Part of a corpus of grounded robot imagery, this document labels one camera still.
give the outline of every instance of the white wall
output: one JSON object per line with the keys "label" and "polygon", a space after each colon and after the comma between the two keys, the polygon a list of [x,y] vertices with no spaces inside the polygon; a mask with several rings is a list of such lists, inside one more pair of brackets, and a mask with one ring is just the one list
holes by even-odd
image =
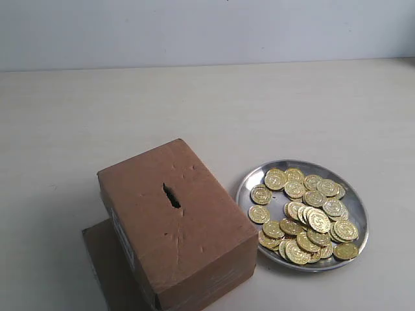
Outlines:
{"label": "white wall", "polygon": [[0,71],[415,56],[415,0],[0,0]]}

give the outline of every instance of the metal plate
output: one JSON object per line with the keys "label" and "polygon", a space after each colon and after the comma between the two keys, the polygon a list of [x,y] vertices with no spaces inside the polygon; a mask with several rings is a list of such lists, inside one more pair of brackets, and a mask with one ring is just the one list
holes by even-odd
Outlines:
{"label": "metal plate", "polygon": [[[361,254],[368,240],[368,220],[362,201],[358,197],[357,193],[353,190],[353,188],[345,180],[343,180],[340,176],[336,175],[332,171],[321,167],[320,165],[297,160],[279,160],[265,163],[264,165],[257,167],[243,179],[236,194],[236,202],[246,213],[246,215],[248,216],[249,208],[255,204],[250,198],[251,189],[255,185],[263,183],[265,174],[268,172],[268,170],[274,167],[279,168],[280,170],[286,170],[289,167],[296,167],[299,168],[305,176],[316,174],[320,175],[323,178],[332,179],[341,184],[346,190],[346,195],[343,197],[342,202],[348,208],[349,220],[353,222],[359,230],[359,238],[353,242],[358,247],[359,254]],[[283,207],[289,201],[290,200],[286,197],[283,191],[274,191],[272,193],[271,202],[267,205],[271,213],[271,220],[280,221],[281,219],[286,218],[283,212]],[[255,226],[258,228],[258,230],[261,230],[262,228],[262,225]],[[282,264],[288,268],[301,271],[320,272],[331,270],[344,266],[354,260],[351,259],[341,261],[332,256],[328,259],[320,260],[314,264],[305,264],[303,266],[298,266],[296,264],[285,261],[282,257],[275,254],[273,251],[270,251],[261,245],[258,245],[258,248],[262,253],[264,253],[273,261],[278,262],[279,264]]]}

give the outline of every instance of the brown cardboard box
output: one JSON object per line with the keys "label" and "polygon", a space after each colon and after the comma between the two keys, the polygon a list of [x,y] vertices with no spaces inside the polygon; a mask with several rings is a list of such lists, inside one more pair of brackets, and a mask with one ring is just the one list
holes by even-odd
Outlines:
{"label": "brown cardboard box", "polygon": [[101,170],[98,179],[156,309],[201,310],[253,274],[255,227],[181,139]]}

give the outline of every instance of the pile of coins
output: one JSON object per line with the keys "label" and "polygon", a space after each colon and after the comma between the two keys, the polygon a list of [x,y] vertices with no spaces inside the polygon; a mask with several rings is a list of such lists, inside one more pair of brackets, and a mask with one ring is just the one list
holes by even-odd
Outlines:
{"label": "pile of coins", "polygon": [[[279,190],[291,201],[284,206],[287,218],[277,222],[270,219],[266,205],[272,199],[272,191]],[[345,188],[331,179],[304,176],[298,168],[272,168],[264,184],[251,190],[251,199],[257,205],[249,209],[248,215],[256,224],[263,224],[259,243],[289,262],[315,263],[332,255],[349,260],[359,254],[351,242],[359,232],[348,220],[348,209],[341,202],[345,194]]]}

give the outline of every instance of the white table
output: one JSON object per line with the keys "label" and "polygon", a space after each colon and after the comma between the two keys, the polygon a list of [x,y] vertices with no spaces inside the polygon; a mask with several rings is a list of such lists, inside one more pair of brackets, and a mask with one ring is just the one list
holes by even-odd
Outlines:
{"label": "white table", "polygon": [[303,159],[369,214],[351,264],[301,274],[259,255],[206,310],[409,310],[414,104],[411,60],[1,73],[0,310],[104,310],[81,237],[107,217],[95,173],[177,137],[232,196],[255,166]]}

